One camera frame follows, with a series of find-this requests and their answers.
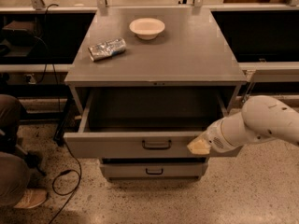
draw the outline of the drawer front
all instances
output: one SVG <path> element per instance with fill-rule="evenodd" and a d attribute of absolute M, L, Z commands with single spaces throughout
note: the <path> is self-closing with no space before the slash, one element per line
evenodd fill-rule
<path fill-rule="evenodd" d="M 207 163 L 101 164 L 105 178 L 201 177 Z"/>
<path fill-rule="evenodd" d="M 66 133 L 77 158 L 194 157 L 187 149 L 198 133 Z"/>

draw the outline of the closed bottom drawer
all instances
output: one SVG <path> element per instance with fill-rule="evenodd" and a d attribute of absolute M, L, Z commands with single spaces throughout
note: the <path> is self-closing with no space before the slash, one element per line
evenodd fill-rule
<path fill-rule="evenodd" d="M 201 177 L 206 163 L 142 163 L 142 164 L 101 164 L 102 174 L 107 179 L 117 178 L 163 178 Z"/>

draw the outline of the silver can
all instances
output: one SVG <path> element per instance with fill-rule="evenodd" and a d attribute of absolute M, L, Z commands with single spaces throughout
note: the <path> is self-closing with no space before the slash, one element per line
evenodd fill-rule
<path fill-rule="evenodd" d="M 125 49 L 126 44 L 124 39 L 121 37 L 88 47 L 91 59 L 94 62 L 123 53 L 125 52 Z"/>

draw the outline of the speckled floor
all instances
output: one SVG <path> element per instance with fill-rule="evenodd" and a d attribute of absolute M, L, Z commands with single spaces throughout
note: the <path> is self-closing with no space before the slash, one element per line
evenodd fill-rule
<path fill-rule="evenodd" d="M 43 155 L 43 177 L 33 171 L 31 186 L 44 187 L 49 199 L 31 210 L 0 208 L 0 223 L 46 224 L 66 202 L 52 190 L 56 175 L 78 164 L 52 137 L 55 123 L 26 124 L 19 137 L 26 150 Z M 200 180 L 131 180 L 107 182 L 99 160 L 80 159 L 82 180 L 77 193 L 52 223 L 132 224 L 297 224 L 299 223 L 299 148 L 284 141 L 246 146 L 237 157 L 212 157 Z M 74 173 L 57 183 L 68 192 Z"/>

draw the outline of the shoe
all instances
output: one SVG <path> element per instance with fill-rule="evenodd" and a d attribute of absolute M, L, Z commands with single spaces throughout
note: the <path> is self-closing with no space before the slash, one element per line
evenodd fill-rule
<path fill-rule="evenodd" d="M 30 209 L 37 207 L 47 200 L 47 195 L 48 193 L 44 189 L 27 189 L 14 208 Z"/>

